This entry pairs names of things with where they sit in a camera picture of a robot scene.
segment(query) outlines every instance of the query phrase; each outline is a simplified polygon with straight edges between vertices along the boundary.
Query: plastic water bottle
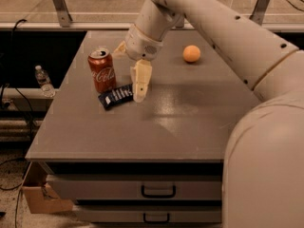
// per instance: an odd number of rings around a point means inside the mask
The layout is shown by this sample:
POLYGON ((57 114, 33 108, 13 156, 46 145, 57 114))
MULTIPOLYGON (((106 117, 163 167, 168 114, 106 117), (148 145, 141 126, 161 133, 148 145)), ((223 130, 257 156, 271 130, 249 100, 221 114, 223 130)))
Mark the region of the plastic water bottle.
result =
POLYGON ((44 69, 42 69, 41 66, 36 66, 35 69, 35 77, 44 95, 46 97, 53 97, 55 95, 55 89, 51 84, 51 81, 48 77, 48 73, 44 69))

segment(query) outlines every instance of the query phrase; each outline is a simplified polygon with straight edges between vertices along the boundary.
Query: dark wrapper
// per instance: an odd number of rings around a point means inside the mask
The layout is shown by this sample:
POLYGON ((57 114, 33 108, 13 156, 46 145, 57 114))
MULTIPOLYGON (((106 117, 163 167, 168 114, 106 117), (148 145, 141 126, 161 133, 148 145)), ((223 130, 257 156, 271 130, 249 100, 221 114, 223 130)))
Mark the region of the dark wrapper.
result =
POLYGON ((132 84, 108 90, 107 92, 101 94, 98 98, 105 110, 108 110, 114 105, 133 101, 132 84))

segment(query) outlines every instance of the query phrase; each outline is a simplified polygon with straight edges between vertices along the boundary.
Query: coca-cola can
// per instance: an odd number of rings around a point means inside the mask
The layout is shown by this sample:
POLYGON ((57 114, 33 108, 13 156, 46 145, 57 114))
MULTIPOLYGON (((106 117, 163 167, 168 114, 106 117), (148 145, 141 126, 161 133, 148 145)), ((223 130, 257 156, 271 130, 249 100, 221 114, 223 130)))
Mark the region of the coca-cola can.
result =
POLYGON ((97 92, 103 93, 116 87, 113 58, 109 50, 99 47, 87 57, 97 92))

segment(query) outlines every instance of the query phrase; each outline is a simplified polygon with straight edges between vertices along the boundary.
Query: drawer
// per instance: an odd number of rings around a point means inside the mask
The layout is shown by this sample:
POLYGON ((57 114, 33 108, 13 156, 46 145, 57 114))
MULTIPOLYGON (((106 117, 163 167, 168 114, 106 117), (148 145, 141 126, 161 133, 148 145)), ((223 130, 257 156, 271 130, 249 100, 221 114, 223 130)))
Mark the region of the drawer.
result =
POLYGON ((90 223, 89 228, 222 228, 221 223, 90 223))
POLYGON ((68 200, 221 200, 221 177, 49 175, 68 200))
POLYGON ((189 205, 74 205, 78 219, 104 223, 221 223, 221 207, 189 205))

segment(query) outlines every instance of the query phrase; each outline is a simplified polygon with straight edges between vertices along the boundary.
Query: cardboard box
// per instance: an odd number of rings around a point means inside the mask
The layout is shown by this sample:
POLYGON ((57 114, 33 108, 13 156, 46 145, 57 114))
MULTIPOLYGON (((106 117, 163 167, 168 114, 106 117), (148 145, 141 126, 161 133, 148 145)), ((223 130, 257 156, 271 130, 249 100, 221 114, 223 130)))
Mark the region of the cardboard box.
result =
POLYGON ((28 208, 32 214, 50 214, 71 211, 73 202, 60 199, 55 191, 47 184, 46 171, 39 163, 32 162, 22 185, 28 208))

